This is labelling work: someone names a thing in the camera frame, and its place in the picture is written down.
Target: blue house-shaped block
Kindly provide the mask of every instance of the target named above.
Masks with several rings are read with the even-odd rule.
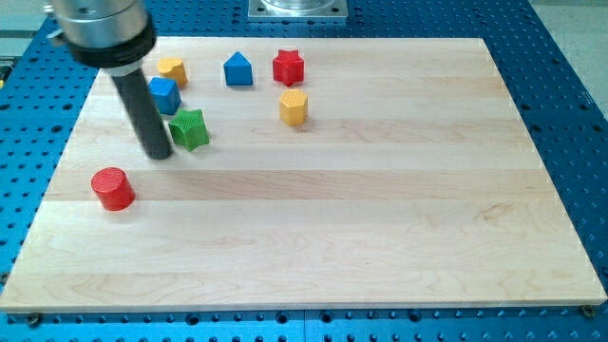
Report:
[[[154,77],[148,84],[150,94],[161,114],[174,115],[181,104],[178,83],[171,79]]]
[[[251,63],[238,51],[224,63],[224,74],[228,86],[251,86],[254,83]]]

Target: blue pegboard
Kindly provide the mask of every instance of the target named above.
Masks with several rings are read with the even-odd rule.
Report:
[[[161,35],[483,38],[607,287],[608,124],[527,2],[351,0],[346,25],[250,24],[246,3],[239,0],[146,4]],[[18,255],[97,74],[73,62],[65,48],[46,41],[45,35],[54,29],[52,21],[45,22],[0,90],[4,274]],[[287,314],[284,322],[277,311],[74,313],[41,319],[0,313],[0,342],[256,342],[258,336],[266,342],[608,340],[608,305]]]

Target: green star block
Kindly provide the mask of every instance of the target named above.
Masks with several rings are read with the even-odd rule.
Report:
[[[188,151],[209,143],[207,127],[202,119],[202,110],[200,109],[178,109],[176,118],[169,122],[169,130],[173,142],[183,145]]]

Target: toy block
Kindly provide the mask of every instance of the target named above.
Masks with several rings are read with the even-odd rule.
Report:
[[[282,82],[285,86],[304,81],[304,60],[297,50],[278,51],[278,56],[273,60],[273,76],[275,81]]]
[[[148,88],[161,114],[175,114],[181,104],[181,96],[178,84],[174,80],[154,77]]]
[[[308,95],[299,89],[283,91],[278,101],[278,113],[288,126],[304,124],[308,115]]]
[[[178,110],[176,118],[169,122],[169,131],[175,144],[192,151],[209,143],[207,126],[202,118],[202,110]]]
[[[251,63],[238,51],[224,63],[224,74],[228,86],[251,86],[254,83]]]
[[[179,87],[185,86],[188,83],[186,68],[183,66],[183,60],[181,58],[161,58],[156,64],[156,68],[159,70],[162,77],[175,80]]]
[[[135,192],[126,174],[118,167],[107,167],[95,173],[91,187],[105,210],[123,210],[135,200]]]

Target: yellow hexagonal block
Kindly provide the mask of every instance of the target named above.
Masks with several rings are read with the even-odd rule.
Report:
[[[283,91],[278,100],[281,121],[289,126],[304,124],[308,115],[308,95],[299,89]]]
[[[176,57],[161,58],[156,64],[156,68],[164,78],[170,78],[178,83],[178,86],[185,86],[188,83],[186,68],[183,60]]]

